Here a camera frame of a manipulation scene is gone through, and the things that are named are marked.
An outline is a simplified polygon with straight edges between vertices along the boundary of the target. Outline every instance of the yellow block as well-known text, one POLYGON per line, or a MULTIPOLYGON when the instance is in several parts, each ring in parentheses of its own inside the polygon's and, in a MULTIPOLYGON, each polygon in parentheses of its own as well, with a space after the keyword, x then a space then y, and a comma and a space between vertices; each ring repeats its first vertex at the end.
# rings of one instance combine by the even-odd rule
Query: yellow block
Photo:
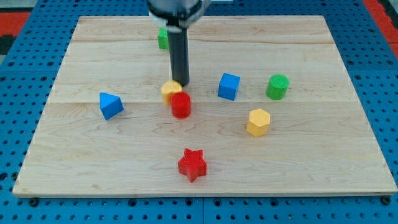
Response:
POLYGON ((161 89, 163 103, 165 105, 170 105, 172 96, 181 91, 182 91, 182 86, 178 82, 176 82, 174 80, 169 80, 169 81, 165 82, 161 89))
POLYGON ((247 131, 254 137, 267 134, 271 116, 263 109, 252 110, 249 113, 249 121, 247 131))

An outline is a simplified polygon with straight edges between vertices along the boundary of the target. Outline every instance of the red star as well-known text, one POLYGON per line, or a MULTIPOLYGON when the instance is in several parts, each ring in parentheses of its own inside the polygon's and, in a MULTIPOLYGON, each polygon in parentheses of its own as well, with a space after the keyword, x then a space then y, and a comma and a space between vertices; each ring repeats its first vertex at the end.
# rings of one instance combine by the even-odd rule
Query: red star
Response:
POLYGON ((184 156, 178 162, 178 171, 186 175, 191 183, 197 177, 206 175, 207 164, 203 160, 203 150, 185 149, 184 156))

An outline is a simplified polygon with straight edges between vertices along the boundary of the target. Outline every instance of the red surface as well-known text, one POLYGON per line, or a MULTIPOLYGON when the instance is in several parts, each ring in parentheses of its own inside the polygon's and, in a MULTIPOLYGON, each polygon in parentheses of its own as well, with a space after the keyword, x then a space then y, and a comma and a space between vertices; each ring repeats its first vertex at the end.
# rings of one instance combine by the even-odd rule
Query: red surface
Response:
POLYGON ((0 36, 18 36, 25 25, 30 12, 2 12, 0 13, 0 36))
POLYGON ((203 160, 203 150, 185 149, 184 156, 178 162, 178 171, 180 174, 186 175, 191 183, 196 178, 206 175, 207 164, 203 160))
POLYGON ((392 51, 398 57, 398 30, 392 25, 391 18, 385 13, 384 6, 377 0, 363 0, 384 38, 390 44, 392 51))
POLYGON ((188 93, 180 92, 172 96, 172 114, 176 118, 186 118, 191 114, 191 98, 188 93))

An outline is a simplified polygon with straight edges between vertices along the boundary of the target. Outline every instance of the toy block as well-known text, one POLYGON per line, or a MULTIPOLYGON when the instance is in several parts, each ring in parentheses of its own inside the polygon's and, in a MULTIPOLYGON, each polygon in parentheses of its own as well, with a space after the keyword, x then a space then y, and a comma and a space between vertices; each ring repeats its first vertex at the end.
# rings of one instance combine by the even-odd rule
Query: toy block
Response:
POLYGON ((191 98, 188 93, 180 92, 172 96, 172 114, 176 118, 186 118, 191 114, 191 98))
POLYGON ((191 183, 207 174, 207 164, 203 159, 203 150, 184 150, 184 156, 178 162, 178 172, 186 175, 191 183))
POLYGON ((167 37, 167 29, 161 27, 157 36, 157 42, 160 49, 169 50, 169 38, 167 37))
POLYGON ((218 84, 218 96, 228 100, 235 100, 241 78, 224 73, 218 84))
POLYGON ((182 86, 179 82, 174 80, 169 80, 165 82, 160 90, 162 92, 163 103, 165 105, 170 105, 171 98, 174 94, 182 91, 182 86))
POLYGON ((249 121, 247 131, 254 137, 267 134, 271 116, 263 109, 252 110, 249 113, 249 121))
POLYGON ((267 87, 267 96, 273 100, 281 100, 289 87, 289 79, 281 74, 271 76, 267 87))
POLYGON ((111 119, 124 109, 120 97, 108 93, 99 93, 99 108, 105 120, 111 119))

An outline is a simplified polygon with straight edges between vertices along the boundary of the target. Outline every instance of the blue cube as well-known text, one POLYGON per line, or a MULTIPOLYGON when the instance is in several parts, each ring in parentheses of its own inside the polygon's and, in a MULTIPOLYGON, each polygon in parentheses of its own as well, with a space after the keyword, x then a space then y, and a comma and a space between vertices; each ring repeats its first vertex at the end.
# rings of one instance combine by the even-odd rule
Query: blue cube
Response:
POLYGON ((111 119, 124 109, 120 97, 108 93, 99 93, 99 108, 105 120, 111 119))
POLYGON ((236 75, 224 73, 218 84, 218 96, 228 100, 235 100, 241 78, 236 75))

